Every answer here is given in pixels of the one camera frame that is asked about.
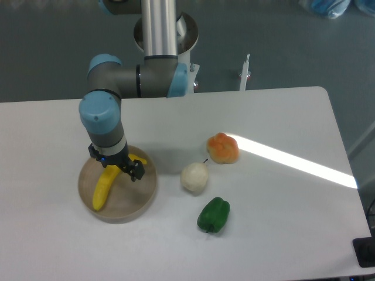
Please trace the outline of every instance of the banana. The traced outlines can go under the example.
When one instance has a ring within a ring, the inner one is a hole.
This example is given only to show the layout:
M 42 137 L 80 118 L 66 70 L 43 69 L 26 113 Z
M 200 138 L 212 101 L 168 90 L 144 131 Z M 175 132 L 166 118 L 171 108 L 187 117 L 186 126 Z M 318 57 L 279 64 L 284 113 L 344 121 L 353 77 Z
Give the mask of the banana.
M 138 157 L 134 154 L 129 154 L 130 160 L 139 160 L 143 165 L 147 164 L 147 160 Z M 111 186 L 117 175 L 120 173 L 120 168 L 117 166 L 107 166 L 102 172 L 98 183 L 96 184 L 94 196 L 93 196 L 93 208 L 99 211 L 105 201 L 107 200 L 108 193 L 110 192 Z

